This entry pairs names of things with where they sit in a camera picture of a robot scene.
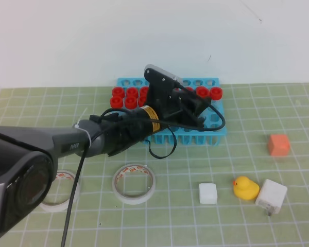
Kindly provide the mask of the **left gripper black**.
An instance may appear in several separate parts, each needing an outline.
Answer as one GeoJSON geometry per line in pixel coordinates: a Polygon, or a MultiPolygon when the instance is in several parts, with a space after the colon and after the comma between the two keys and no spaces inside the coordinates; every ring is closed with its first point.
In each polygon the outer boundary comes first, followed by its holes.
{"type": "Polygon", "coordinates": [[[202,129],[204,118],[198,117],[211,104],[211,97],[200,99],[195,91],[173,89],[170,93],[149,89],[146,104],[154,109],[160,123],[183,125],[184,128],[202,129]]]}

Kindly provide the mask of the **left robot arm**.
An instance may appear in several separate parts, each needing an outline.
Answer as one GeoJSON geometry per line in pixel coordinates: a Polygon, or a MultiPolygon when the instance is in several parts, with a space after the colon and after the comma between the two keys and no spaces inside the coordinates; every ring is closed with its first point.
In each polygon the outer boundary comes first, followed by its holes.
{"type": "Polygon", "coordinates": [[[59,158],[114,156],[173,126],[203,130],[201,113],[210,105],[210,97],[201,98],[194,91],[149,91],[145,105],[138,109],[108,109],[75,127],[0,126],[0,237],[44,200],[59,158]]]}

